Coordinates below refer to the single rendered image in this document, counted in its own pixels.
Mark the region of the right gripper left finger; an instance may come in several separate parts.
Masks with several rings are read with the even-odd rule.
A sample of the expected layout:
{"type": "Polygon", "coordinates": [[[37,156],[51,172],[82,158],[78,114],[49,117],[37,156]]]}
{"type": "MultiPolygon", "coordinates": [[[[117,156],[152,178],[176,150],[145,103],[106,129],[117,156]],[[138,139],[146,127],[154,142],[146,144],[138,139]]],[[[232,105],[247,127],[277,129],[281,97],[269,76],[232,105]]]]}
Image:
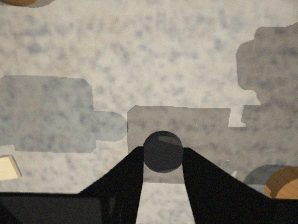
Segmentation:
{"type": "Polygon", "coordinates": [[[136,224],[144,147],[79,193],[0,192],[0,224],[136,224]]]}

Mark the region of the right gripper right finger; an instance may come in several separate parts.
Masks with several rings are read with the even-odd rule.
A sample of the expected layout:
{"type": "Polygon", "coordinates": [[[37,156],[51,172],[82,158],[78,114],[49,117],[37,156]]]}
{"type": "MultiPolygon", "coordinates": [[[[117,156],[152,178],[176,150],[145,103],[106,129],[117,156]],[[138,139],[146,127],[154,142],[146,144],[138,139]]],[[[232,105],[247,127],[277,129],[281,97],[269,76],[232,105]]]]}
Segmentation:
{"type": "Polygon", "coordinates": [[[298,224],[298,199],[269,198],[188,147],[182,168],[195,224],[298,224]]]}

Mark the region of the orange flat disc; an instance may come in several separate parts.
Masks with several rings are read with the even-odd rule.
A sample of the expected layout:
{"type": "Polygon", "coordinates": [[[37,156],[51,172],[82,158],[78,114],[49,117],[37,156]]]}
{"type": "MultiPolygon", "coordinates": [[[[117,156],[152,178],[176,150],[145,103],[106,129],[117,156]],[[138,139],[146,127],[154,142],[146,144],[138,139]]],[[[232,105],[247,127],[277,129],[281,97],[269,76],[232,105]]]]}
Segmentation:
{"type": "Polygon", "coordinates": [[[273,173],[264,193],[270,198],[298,199],[298,166],[289,166],[273,173]]]}

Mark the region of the orange wooden disc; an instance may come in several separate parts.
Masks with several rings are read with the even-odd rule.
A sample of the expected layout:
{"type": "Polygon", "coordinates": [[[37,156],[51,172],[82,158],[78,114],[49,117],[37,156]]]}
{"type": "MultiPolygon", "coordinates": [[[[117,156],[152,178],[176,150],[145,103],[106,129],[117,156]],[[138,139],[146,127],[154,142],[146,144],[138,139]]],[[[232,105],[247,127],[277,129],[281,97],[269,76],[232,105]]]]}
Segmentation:
{"type": "Polygon", "coordinates": [[[0,2],[11,5],[11,6],[28,6],[35,3],[38,0],[0,0],[0,2]]]}

